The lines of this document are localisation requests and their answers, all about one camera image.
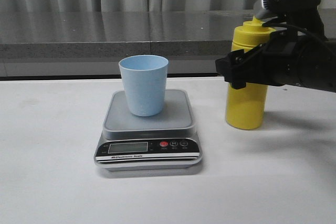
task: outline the gray countertop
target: gray countertop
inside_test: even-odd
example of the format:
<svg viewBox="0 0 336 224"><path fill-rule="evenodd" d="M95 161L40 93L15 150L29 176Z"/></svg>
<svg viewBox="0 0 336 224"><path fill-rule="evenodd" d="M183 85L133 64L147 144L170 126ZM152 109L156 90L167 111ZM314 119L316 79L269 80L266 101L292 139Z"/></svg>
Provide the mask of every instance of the gray countertop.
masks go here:
<svg viewBox="0 0 336 224"><path fill-rule="evenodd" d="M336 9L320 14L326 36L335 39ZM167 57L170 73L215 72L213 61L230 51L234 28L252 16L251 10L0 13L0 76L119 74L116 62L138 54Z"/></svg>

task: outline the yellow water bottle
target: yellow water bottle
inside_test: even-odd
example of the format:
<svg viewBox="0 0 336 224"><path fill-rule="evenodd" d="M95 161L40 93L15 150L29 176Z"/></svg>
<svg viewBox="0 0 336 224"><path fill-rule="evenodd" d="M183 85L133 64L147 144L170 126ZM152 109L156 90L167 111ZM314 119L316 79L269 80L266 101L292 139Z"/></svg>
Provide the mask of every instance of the yellow water bottle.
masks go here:
<svg viewBox="0 0 336 224"><path fill-rule="evenodd" d="M255 17L246 21L242 26L235 28L232 42L232 51L243 49L251 50L269 40L270 27L262 27L262 22ZM264 117L267 86L255 83L246 83L243 89L228 87L225 119L233 127L252 130L261 126Z"/></svg>

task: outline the scale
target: scale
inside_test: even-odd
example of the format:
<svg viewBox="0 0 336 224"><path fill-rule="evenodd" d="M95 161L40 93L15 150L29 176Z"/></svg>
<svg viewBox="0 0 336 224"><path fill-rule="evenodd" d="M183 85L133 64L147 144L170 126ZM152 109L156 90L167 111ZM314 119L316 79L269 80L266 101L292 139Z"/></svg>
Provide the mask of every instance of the scale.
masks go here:
<svg viewBox="0 0 336 224"><path fill-rule="evenodd" d="M183 90L167 89L157 115L133 115L125 92L113 94L94 162L107 170L187 168L202 159L192 109Z"/></svg>

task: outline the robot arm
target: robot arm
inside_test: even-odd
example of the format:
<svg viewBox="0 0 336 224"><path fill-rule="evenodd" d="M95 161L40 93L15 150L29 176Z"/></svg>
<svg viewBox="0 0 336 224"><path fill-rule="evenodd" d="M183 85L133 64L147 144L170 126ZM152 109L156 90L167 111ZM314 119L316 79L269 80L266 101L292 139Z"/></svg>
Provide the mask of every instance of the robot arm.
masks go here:
<svg viewBox="0 0 336 224"><path fill-rule="evenodd" d="M327 41L317 10L321 0L259 0L255 17L281 27L247 53L237 50L216 60L216 69L234 89L247 82L284 84L336 92L336 42Z"/></svg>

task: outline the cup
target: cup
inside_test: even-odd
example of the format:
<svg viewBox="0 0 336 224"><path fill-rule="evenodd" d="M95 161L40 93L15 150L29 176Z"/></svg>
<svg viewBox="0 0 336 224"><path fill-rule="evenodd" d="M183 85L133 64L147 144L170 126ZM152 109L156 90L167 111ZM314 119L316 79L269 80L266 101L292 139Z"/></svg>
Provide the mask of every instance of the cup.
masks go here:
<svg viewBox="0 0 336 224"><path fill-rule="evenodd" d="M119 69L131 113L160 113L164 107L168 60L157 55L136 55L122 59Z"/></svg>

